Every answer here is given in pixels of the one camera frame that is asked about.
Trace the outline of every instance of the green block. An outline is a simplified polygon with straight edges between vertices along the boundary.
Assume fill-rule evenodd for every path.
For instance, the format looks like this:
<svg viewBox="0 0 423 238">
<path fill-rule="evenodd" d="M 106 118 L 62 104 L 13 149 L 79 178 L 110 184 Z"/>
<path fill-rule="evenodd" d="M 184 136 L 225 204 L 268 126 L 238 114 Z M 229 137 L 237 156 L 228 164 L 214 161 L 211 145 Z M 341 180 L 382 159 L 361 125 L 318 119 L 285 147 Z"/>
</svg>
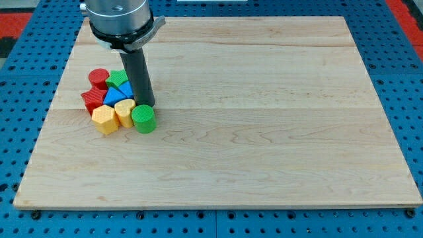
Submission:
<svg viewBox="0 0 423 238">
<path fill-rule="evenodd" d="M 132 110 L 132 120 L 139 133 L 147 134 L 156 128 L 154 110 L 148 105 L 139 105 Z"/>
<path fill-rule="evenodd" d="M 126 75 L 125 69 L 123 70 L 112 70 L 110 72 L 110 77 L 106 79 L 107 87 L 114 87 L 118 89 L 120 85 L 128 81 L 128 76 Z"/>
</svg>

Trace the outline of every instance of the wood grain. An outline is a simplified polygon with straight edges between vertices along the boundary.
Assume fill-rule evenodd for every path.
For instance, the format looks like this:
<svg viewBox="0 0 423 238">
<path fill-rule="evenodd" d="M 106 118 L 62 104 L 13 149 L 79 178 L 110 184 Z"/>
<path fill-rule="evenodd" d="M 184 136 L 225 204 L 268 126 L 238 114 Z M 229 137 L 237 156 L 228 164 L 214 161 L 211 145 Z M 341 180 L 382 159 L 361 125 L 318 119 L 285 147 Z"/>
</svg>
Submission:
<svg viewBox="0 0 423 238">
<path fill-rule="evenodd" d="M 79 94 L 122 64 L 84 23 L 17 208 L 422 204 L 342 17 L 168 18 L 144 52 L 157 129 L 102 136 Z"/>
</svg>

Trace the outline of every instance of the plastic block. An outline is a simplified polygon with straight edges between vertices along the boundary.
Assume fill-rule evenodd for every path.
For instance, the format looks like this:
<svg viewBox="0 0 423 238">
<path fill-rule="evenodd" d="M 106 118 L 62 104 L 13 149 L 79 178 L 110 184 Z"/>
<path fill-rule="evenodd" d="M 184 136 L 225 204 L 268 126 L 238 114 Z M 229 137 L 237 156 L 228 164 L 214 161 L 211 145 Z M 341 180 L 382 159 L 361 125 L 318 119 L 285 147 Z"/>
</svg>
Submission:
<svg viewBox="0 0 423 238">
<path fill-rule="evenodd" d="M 108 135 L 119 129 L 118 116 L 116 115 L 114 109 L 107 105 L 102 105 L 94 109 L 91 120 L 93 121 L 95 128 L 104 135 Z"/>
<path fill-rule="evenodd" d="M 132 120 L 139 133 L 147 134 L 156 128 L 154 110 L 148 105 L 136 106 L 132 110 Z"/>
<path fill-rule="evenodd" d="M 110 72 L 110 77 L 106 80 L 107 87 L 114 87 L 118 89 L 120 85 L 128 81 L 128 76 L 126 75 L 125 69 L 123 70 L 112 70 Z"/>
<path fill-rule="evenodd" d="M 119 86 L 119 91 L 125 94 L 127 99 L 134 99 L 134 93 L 132 92 L 129 81 L 122 83 L 122 85 Z"/>
<path fill-rule="evenodd" d="M 114 105 L 114 110 L 118 115 L 121 125 L 126 128 L 131 128 L 134 126 L 132 121 L 131 112 L 135 108 L 135 101 L 133 99 L 125 99 Z"/>
<path fill-rule="evenodd" d="M 90 115 L 93 115 L 93 110 L 103 105 L 103 100 L 106 97 L 107 90 L 92 87 L 89 91 L 82 93 L 81 97 L 84 100 L 85 107 Z"/>
<path fill-rule="evenodd" d="M 107 91 L 106 97 L 103 100 L 103 104 L 114 107 L 117 102 L 124 99 L 126 99 L 126 96 L 123 93 L 121 93 L 118 89 L 111 87 Z"/>
<path fill-rule="evenodd" d="M 93 87 L 107 90 L 106 79 L 110 77 L 110 74 L 106 69 L 94 69 L 88 74 L 88 80 Z"/>
</svg>

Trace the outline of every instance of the blue block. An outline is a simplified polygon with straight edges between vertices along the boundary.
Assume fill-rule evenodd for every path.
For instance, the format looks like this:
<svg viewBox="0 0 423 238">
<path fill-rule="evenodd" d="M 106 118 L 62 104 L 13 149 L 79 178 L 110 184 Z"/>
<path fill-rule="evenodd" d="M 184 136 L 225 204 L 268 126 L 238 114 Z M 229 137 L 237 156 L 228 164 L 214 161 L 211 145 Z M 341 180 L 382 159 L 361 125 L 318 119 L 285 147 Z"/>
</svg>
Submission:
<svg viewBox="0 0 423 238">
<path fill-rule="evenodd" d="M 123 93 L 127 99 L 134 99 L 134 93 L 132 92 L 129 81 L 122 83 L 122 85 L 119 86 L 119 91 Z"/>
<path fill-rule="evenodd" d="M 110 87 L 104 98 L 103 104 L 114 107 L 117 102 L 126 99 L 126 96 L 114 87 Z"/>
</svg>

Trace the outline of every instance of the green cylinder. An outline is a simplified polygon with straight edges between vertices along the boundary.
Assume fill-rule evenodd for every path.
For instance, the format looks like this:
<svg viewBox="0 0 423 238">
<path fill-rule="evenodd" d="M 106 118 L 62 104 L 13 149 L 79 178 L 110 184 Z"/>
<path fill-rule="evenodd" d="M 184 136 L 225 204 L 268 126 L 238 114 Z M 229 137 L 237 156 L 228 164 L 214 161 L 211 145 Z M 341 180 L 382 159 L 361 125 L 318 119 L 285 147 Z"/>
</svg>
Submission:
<svg viewBox="0 0 423 238">
<path fill-rule="evenodd" d="M 156 128 L 154 110 L 148 105 L 139 105 L 132 110 L 132 120 L 139 133 L 147 134 Z"/>
</svg>

